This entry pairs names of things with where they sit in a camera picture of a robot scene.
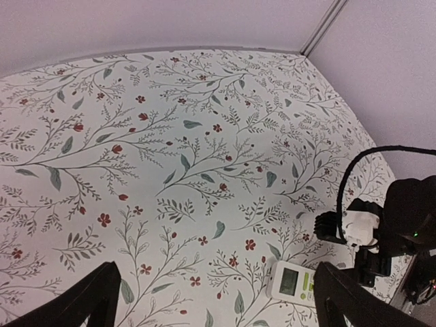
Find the white wall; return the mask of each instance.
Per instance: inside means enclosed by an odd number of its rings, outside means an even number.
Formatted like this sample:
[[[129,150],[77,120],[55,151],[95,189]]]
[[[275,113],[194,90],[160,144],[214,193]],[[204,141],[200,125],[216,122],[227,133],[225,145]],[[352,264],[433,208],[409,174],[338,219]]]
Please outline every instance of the white wall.
[[[0,76],[141,48],[300,50],[333,0],[1,0]]]
[[[436,2],[350,0],[310,59],[378,143],[436,149]],[[436,157],[386,154],[397,177]]]

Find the botanical wallpaper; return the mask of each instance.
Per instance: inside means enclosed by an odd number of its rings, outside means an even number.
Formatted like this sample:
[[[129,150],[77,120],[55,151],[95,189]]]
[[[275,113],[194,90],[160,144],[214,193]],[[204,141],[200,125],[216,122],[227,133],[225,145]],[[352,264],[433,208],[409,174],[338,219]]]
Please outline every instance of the botanical wallpaper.
[[[0,81],[0,321],[105,261],[122,283],[116,325],[317,326],[269,299],[270,267],[352,265],[323,243],[347,164],[373,146],[305,57],[195,50],[58,63]],[[346,188],[383,203],[381,155]],[[370,292],[390,300],[409,258]]]

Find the lcd display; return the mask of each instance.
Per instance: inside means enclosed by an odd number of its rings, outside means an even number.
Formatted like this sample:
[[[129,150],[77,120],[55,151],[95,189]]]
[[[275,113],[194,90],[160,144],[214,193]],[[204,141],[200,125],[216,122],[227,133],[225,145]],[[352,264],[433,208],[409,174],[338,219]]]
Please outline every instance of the lcd display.
[[[282,294],[294,296],[295,289],[297,288],[297,280],[298,271],[284,268],[279,292]]]

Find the white device with display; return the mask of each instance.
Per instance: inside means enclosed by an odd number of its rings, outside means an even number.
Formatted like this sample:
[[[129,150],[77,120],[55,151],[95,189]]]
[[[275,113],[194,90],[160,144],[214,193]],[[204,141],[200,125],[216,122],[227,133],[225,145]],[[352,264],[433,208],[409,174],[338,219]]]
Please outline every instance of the white device with display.
[[[314,270],[286,261],[278,261],[271,268],[266,295],[296,305],[315,307],[314,276]]]

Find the black cable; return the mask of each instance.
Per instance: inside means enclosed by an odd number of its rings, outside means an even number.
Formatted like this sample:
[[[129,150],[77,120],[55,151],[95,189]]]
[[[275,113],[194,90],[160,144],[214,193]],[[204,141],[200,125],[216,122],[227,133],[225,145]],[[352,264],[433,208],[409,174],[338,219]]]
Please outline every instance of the black cable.
[[[361,246],[359,246],[359,248],[360,249],[366,249],[366,250],[369,250],[369,249],[374,249],[375,247],[377,247],[378,246],[378,242],[377,243],[375,243],[375,244],[373,244],[373,245],[361,245]]]
[[[375,148],[371,148],[371,149],[368,149],[368,150],[365,150],[365,151],[362,151],[361,153],[359,153],[352,160],[352,162],[349,163],[347,169],[345,170],[343,177],[342,177],[341,184],[339,185],[339,190],[338,190],[338,197],[337,197],[337,203],[336,203],[337,227],[338,227],[338,231],[339,231],[339,236],[345,242],[347,242],[347,240],[345,239],[345,235],[343,234],[343,231],[342,231],[342,197],[343,197],[343,193],[345,191],[345,186],[347,185],[347,179],[349,178],[350,174],[352,173],[354,166],[363,157],[365,157],[367,155],[372,155],[372,154],[377,153],[377,152],[386,152],[386,151],[406,151],[406,152],[413,152],[413,153],[422,153],[425,155],[436,155],[436,150],[414,148],[412,146],[402,146],[402,145],[377,146]]]

